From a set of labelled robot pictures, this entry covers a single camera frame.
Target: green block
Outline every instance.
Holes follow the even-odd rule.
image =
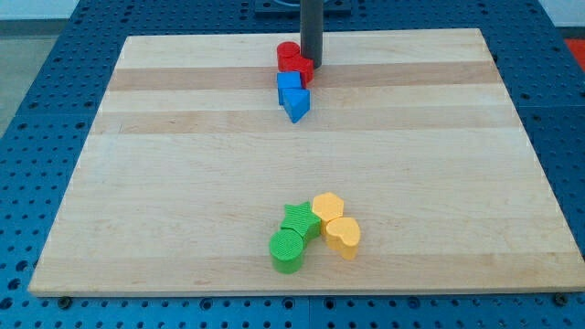
[[[298,206],[284,205],[281,228],[292,229],[303,238],[303,246],[321,235],[321,219],[311,211],[309,201]]]
[[[291,229],[274,233],[269,244],[272,266],[280,273],[290,274],[303,266],[303,238]]]

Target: black metal pole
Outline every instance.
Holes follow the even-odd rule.
[[[301,56],[315,69],[323,57],[323,0],[301,0]]]

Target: yellow heart-shaped block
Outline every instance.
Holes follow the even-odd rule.
[[[353,218],[337,218],[327,223],[325,242],[327,247],[339,251],[341,257],[352,260],[357,255],[361,232]]]

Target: colored block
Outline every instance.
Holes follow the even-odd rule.
[[[321,234],[325,234],[327,223],[344,215],[344,200],[327,192],[313,198],[312,211],[321,219]]]
[[[281,228],[297,232],[303,238],[305,247],[321,234],[321,219],[311,211],[308,201],[298,206],[285,205],[284,214]]]
[[[301,47],[295,42],[286,41],[282,42],[276,48],[276,58],[278,60],[278,70],[284,72],[284,61],[287,58],[294,58],[301,55]]]
[[[280,273],[290,274],[303,266],[303,238],[291,229],[281,229],[272,235],[269,243],[272,267]]]
[[[360,238],[359,225],[353,218],[336,218],[327,223],[325,228],[327,247],[339,251],[346,260],[356,257]]]
[[[311,92],[309,90],[285,89],[282,91],[282,97],[284,109],[292,123],[297,123],[311,109]]]
[[[278,103],[284,105],[284,99],[282,98],[283,90],[303,88],[301,73],[297,71],[276,73],[276,86],[278,88]]]
[[[313,61],[308,58],[304,58],[301,55],[293,58],[287,58],[283,63],[284,71],[299,71],[301,72],[301,82],[303,88],[307,88],[307,83],[313,80],[314,68]]]

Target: green star-shaped block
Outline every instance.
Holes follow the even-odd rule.
[[[282,229],[292,229],[302,238],[306,247],[309,241],[321,234],[321,219],[311,211],[311,203],[304,202],[298,206],[284,205]]]

